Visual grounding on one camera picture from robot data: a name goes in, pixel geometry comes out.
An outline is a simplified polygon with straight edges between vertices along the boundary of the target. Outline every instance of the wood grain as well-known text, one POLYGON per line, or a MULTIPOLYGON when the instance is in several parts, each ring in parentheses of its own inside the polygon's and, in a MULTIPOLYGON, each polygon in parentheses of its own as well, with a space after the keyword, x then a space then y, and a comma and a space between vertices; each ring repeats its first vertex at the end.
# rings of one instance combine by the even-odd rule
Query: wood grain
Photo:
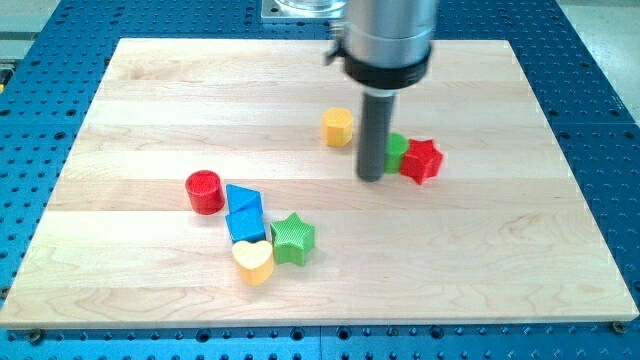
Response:
POLYGON ((513 52, 436 42, 394 131, 435 138, 441 176, 354 176, 321 114, 361 89, 325 41, 124 39, 0 324, 145 328, 631 320, 638 314, 513 52), (210 168, 262 192, 266 223, 316 226, 306 267, 244 284, 224 213, 190 211, 210 168))

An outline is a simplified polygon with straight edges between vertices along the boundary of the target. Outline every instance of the red star block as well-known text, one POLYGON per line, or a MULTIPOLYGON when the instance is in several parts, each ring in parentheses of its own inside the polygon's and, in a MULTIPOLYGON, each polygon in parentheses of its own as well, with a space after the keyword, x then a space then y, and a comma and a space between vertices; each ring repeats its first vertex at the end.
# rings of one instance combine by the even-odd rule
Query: red star block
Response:
POLYGON ((409 140, 409 150, 404 154, 400 174, 422 185, 430 177, 438 176, 444 156, 436 149, 433 140, 409 140))

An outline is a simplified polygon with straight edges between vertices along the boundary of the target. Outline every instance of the blue pegboard table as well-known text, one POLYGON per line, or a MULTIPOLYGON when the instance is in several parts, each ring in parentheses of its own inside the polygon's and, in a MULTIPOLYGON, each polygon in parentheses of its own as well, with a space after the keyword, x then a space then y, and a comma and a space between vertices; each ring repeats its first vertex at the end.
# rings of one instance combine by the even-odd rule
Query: blue pegboard table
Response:
MULTIPOLYGON (((0 96, 0 287, 9 286, 121 37, 326 39, 255 0, 62 0, 0 96)), ((441 1, 439 39, 506 39, 640 299, 640 130, 553 0, 441 1)), ((7 332, 0 359, 635 359, 640 322, 7 332)))

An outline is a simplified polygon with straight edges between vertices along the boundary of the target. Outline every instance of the toy block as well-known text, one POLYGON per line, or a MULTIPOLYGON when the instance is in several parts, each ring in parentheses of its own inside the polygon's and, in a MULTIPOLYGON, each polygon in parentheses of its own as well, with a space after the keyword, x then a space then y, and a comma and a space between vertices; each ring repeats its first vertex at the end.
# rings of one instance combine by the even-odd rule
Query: toy block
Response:
POLYGON ((266 239, 262 214, 258 209, 251 208, 231 213, 225 217, 227 228, 231 234, 231 241, 256 242, 266 239))
POLYGON ((353 116, 344 108, 331 108, 322 114, 322 138, 329 146, 342 147, 353 137, 353 116))
POLYGON ((273 246, 268 241, 238 241, 231 247, 231 254, 240 278, 251 286, 267 281, 275 268, 273 246))
POLYGON ((438 175, 444 155, 435 147, 433 140, 409 140, 409 150, 402 159, 400 173, 422 185, 425 180, 438 175))
POLYGON ((384 154, 384 172, 386 174, 396 174, 400 171, 402 158, 409 150, 409 141, 400 134, 389 134, 387 141, 387 150, 384 154))
POLYGON ((191 174, 185 182, 193 211, 211 215, 224 207, 224 194, 218 174, 210 170, 200 170, 191 174))
POLYGON ((292 262, 304 266, 309 251, 315 247, 315 227, 293 213, 282 221, 271 223, 273 256, 277 264, 292 262))
POLYGON ((226 189, 230 213, 233 214, 238 211, 254 208, 262 214, 262 198, 259 191, 243 188, 233 184, 228 184, 226 189))

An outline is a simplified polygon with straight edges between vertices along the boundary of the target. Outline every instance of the red cylinder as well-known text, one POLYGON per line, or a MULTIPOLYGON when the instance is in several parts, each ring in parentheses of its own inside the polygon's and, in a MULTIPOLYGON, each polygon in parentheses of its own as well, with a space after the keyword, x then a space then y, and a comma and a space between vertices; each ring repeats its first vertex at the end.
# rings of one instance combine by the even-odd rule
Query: red cylinder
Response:
POLYGON ((224 193, 218 174, 210 170, 196 171, 185 183, 193 211, 211 215, 224 206, 224 193))

